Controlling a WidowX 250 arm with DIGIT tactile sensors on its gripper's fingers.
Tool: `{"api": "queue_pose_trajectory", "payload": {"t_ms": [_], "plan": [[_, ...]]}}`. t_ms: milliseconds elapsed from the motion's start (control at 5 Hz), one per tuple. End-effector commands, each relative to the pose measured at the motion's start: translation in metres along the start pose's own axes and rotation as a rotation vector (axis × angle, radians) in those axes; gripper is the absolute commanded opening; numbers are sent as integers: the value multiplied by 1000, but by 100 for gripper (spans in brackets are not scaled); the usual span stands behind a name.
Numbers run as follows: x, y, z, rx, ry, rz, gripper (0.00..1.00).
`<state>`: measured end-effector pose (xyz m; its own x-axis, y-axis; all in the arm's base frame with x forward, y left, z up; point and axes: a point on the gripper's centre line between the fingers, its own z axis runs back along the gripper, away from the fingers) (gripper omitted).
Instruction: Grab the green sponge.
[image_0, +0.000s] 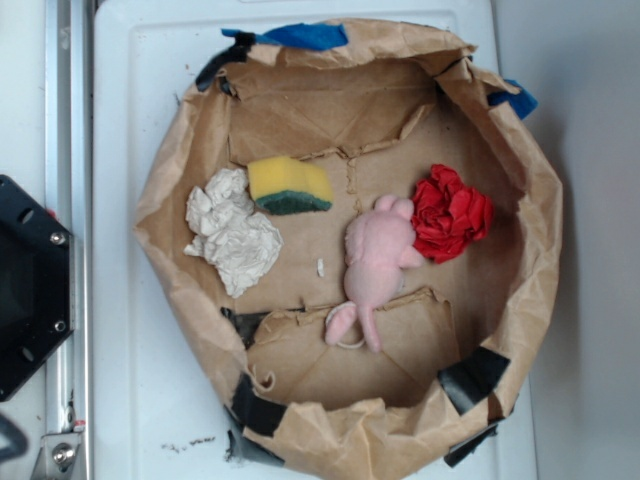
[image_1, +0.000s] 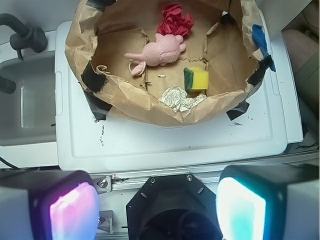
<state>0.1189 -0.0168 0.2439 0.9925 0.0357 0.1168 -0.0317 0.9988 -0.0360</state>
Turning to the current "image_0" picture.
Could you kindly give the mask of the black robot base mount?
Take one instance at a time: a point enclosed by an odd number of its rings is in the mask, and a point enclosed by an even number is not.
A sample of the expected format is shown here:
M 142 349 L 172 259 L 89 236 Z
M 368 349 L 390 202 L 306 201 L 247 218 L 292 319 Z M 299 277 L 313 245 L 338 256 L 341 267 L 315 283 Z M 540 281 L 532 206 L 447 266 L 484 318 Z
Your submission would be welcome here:
M 68 338 L 71 234 L 1 176 L 1 400 L 10 400 Z

